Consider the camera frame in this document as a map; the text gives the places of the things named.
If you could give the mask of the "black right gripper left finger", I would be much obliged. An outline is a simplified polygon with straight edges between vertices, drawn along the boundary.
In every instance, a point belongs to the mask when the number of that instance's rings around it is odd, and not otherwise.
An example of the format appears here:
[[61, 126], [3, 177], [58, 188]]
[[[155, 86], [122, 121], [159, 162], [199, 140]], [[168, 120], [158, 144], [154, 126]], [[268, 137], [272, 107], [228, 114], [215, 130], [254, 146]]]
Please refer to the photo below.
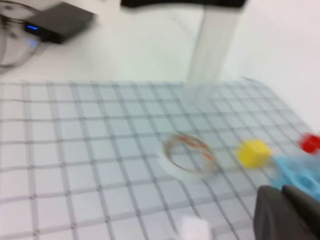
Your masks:
[[120, 5], [127, 8], [139, 8], [160, 4], [193, 4], [226, 8], [242, 8], [246, 0], [121, 0]]

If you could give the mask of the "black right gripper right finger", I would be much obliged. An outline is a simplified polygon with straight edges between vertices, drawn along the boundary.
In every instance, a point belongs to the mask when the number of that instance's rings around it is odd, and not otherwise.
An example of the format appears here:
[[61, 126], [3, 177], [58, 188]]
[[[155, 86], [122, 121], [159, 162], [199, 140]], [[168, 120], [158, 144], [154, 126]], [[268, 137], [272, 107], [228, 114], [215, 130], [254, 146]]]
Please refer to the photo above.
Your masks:
[[253, 217], [256, 240], [318, 240], [320, 202], [294, 186], [258, 188]]

